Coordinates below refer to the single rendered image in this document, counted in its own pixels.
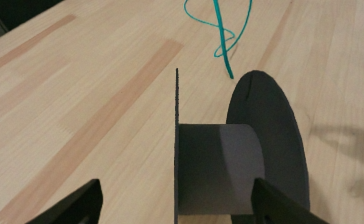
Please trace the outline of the teal cable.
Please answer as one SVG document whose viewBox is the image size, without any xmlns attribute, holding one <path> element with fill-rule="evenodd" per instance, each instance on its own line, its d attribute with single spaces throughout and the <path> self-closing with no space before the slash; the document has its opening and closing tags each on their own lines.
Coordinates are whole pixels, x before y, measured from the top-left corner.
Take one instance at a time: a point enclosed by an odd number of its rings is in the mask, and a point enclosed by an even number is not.
<svg viewBox="0 0 364 224">
<path fill-rule="evenodd" d="M 186 0 L 187 1 L 187 0 Z M 185 9 L 185 4 L 186 4 L 186 1 L 184 3 L 184 10 L 185 12 L 188 14 L 188 12 L 186 11 Z M 201 21 L 199 19 L 196 19 L 194 17 L 192 17 L 190 14 L 188 14 L 191 18 L 197 20 L 197 21 L 200 21 L 200 22 L 203 22 L 203 23 L 206 23 L 206 24 L 209 24 L 209 25 L 212 25 L 212 26 L 216 26 L 216 27 L 219 27 L 220 29 L 220 37 L 221 37 L 221 45 L 216 49 L 216 51 L 214 52 L 214 57 L 218 58 L 218 57 L 221 57 L 222 55 L 224 56 L 224 60 L 225 60 L 225 64 L 226 64 L 226 67 L 227 67 L 227 70 L 229 72 L 229 75 L 231 77 L 231 79 L 234 79 L 234 75 L 232 73 L 232 70 L 231 70 L 231 67 L 230 67 L 230 64 L 229 64 L 229 61 L 228 61 L 228 56 L 227 56 L 227 52 L 237 43 L 237 41 L 240 39 L 241 35 L 243 34 L 244 30 L 245 30 L 245 27 L 247 25 L 247 22 L 248 22 L 248 19 L 249 19 L 249 16 L 250 16 L 250 12 L 251 12 L 251 6 L 252 6 L 252 0 L 250 0 L 249 2 L 249 9 L 248 9 L 248 14 L 247 14 L 247 18 L 246 18 L 246 21 L 245 21 L 245 24 L 243 26 L 243 29 L 241 31 L 241 33 L 239 34 L 238 38 L 236 39 L 236 41 L 231 45 L 230 48 L 227 49 L 226 51 L 226 44 L 225 42 L 228 41 L 229 39 L 232 39 L 235 37 L 235 34 L 231 31 L 229 31 L 228 29 L 225 29 L 223 27 L 223 22 L 222 22 L 222 17 L 221 17 L 221 12 L 220 12 L 220 8 L 219 8 L 219 3 L 218 3 L 218 0 L 213 0 L 214 1 L 214 6 L 215 6 L 215 10 L 216 10 L 216 14 L 217 14 L 217 19 L 218 19 L 218 23 L 219 23 L 219 26 L 217 25 L 214 25 L 214 24 L 211 24 L 211 23 L 207 23 L 207 22 L 204 22 L 204 21 Z M 225 40 L 225 36 L 224 36 L 224 30 L 232 33 L 234 36 L 233 37 L 230 37 L 228 39 Z M 218 51 L 218 49 L 222 46 L 222 51 L 223 53 L 216 56 L 216 52 Z"/>
</svg>

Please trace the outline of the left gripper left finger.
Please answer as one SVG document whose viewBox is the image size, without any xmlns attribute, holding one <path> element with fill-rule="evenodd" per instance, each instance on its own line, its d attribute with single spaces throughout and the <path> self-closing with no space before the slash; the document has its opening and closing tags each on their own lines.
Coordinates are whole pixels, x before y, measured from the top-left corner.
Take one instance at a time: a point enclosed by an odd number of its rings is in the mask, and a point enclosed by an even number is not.
<svg viewBox="0 0 364 224">
<path fill-rule="evenodd" d="M 104 202 L 93 178 L 25 224 L 98 224 Z"/>
</svg>

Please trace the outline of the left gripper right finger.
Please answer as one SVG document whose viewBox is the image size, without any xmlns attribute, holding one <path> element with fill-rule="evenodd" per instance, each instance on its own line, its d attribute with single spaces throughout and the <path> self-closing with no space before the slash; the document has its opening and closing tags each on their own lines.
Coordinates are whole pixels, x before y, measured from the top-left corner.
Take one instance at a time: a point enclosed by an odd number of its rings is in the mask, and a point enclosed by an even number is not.
<svg viewBox="0 0 364 224">
<path fill-rule="evenodd" d="M 255 178 L 251 205 L 256 224 L 329 224 L 262 178 Z"/>
</svg>

